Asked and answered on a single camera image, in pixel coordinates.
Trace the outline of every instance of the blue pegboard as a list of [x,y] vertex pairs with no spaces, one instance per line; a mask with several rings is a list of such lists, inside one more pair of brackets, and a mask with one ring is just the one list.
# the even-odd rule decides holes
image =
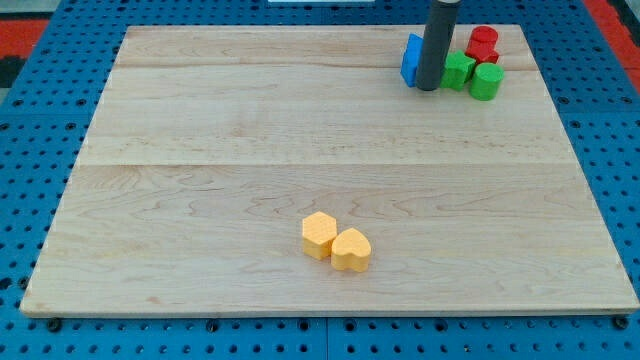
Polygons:
[[[427,0],[63,0],[0,107],[0,358],[615,358],[640,316],[31,320],[17,310],[128,25],[420,24]],[[581,2],[466,1],[460,23],[520,24],[636,291],[640,99]]]

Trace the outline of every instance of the green cylinder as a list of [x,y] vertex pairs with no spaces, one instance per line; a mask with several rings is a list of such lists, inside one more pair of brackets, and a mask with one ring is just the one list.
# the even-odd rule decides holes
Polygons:
[[496,97],[502,79],[504,70],[499,65],[482,63],[476,66],[469,93],[477,100],[491,100]]

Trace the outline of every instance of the black cylinder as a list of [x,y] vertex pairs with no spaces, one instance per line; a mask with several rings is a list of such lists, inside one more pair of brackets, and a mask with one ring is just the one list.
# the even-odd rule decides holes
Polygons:
[[460,2],[461,0],[431,0],[416,71],[418,89],[430,91],[440,87]]

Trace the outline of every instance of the wooden cutting board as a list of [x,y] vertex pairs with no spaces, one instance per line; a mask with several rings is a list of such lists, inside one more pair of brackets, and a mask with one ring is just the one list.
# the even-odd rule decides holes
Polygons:
[[[421,26],[129,28],[22,311],[637,309],[520,28],[496,28],[506,78],[489,102],[405,86]],[[367,272],[302,253],[316,211],[369,238]]]

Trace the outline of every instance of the yellow hexagonal block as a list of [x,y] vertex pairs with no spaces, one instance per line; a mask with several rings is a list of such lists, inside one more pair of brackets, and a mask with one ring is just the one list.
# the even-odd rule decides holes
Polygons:
[[338,235],[335,218],[318,211],[302,220],[302,251],[322,260],[331,255],[331,244]]
[[336,270],[353,269],[358,272],[369,268],[371,244],[354,228],[338,235],[331,246],[331,266]]

